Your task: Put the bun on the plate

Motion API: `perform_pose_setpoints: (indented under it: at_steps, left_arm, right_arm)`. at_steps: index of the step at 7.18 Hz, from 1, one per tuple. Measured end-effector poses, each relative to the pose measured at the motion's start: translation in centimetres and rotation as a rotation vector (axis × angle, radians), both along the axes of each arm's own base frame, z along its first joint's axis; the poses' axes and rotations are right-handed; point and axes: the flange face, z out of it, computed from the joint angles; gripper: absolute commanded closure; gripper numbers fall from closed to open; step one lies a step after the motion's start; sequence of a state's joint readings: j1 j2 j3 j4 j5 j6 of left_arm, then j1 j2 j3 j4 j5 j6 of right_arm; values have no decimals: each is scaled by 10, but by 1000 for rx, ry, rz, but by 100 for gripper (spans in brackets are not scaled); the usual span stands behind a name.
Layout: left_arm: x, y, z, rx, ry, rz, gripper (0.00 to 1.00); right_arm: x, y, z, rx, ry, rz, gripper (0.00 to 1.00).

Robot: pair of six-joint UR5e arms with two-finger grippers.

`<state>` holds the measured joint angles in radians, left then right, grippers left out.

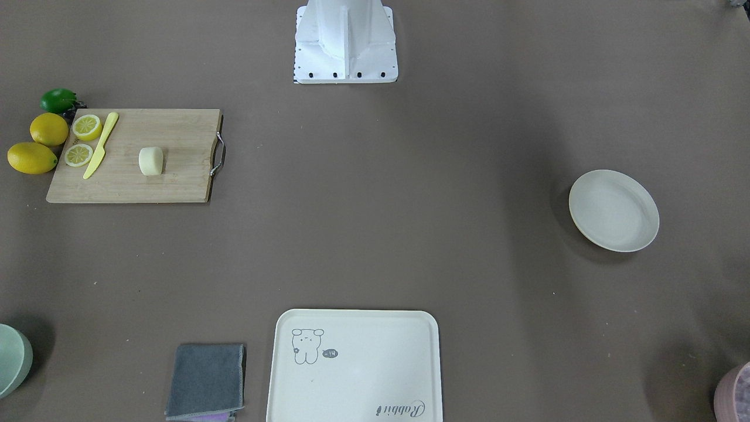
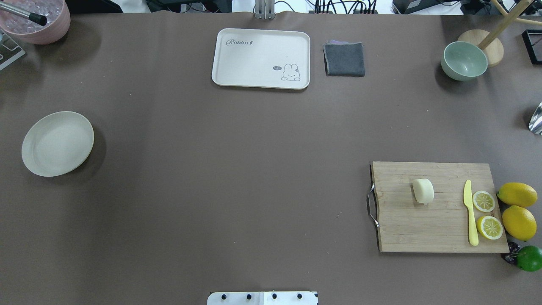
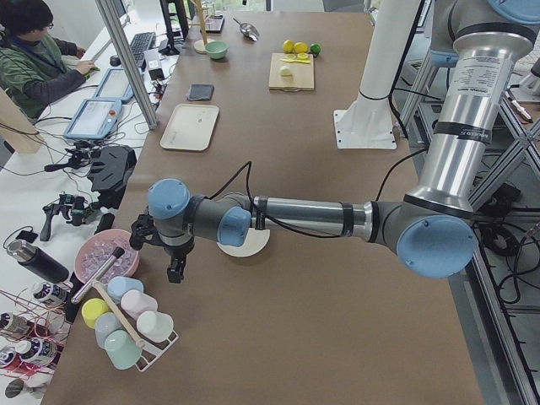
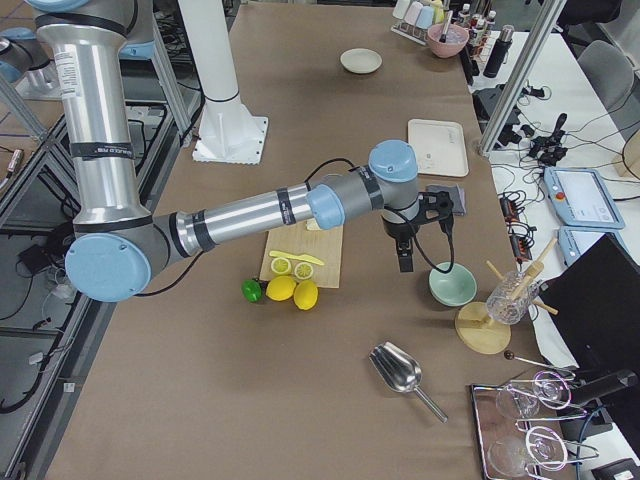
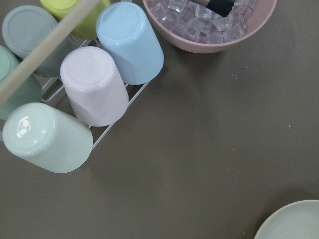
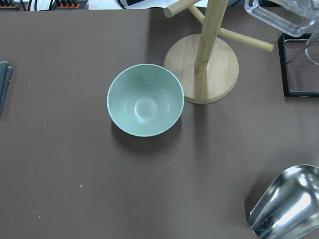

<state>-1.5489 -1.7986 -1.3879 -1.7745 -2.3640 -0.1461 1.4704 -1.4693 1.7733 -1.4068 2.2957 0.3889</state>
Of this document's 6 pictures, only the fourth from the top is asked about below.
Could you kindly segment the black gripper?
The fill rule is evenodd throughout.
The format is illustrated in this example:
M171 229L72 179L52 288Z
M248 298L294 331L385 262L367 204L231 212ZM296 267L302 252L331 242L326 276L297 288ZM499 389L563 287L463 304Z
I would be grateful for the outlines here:
M391 210L382 211L384 231L395 241L398 255L399 270L413 271L413 241L414 230L400 214Z

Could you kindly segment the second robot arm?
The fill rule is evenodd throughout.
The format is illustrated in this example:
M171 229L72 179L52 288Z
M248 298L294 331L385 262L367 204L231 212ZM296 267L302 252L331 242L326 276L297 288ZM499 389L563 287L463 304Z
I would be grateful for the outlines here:
M1 32L1 76L9 83L25 77L39 91L60 86L56 66L35 33L26 27Z

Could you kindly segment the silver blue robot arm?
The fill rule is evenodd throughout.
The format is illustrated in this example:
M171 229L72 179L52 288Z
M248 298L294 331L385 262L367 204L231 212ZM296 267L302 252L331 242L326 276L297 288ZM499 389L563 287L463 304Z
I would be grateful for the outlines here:
M167 266L253 233L314 219L322 229L372 210L386 224L420 214L417 162L404 141L374 147L366 166L210 210L154 217L139 198L119 63L152 44L148 1L36 1L53 50L81 209L65 258L72 284L101 302L140 294Z

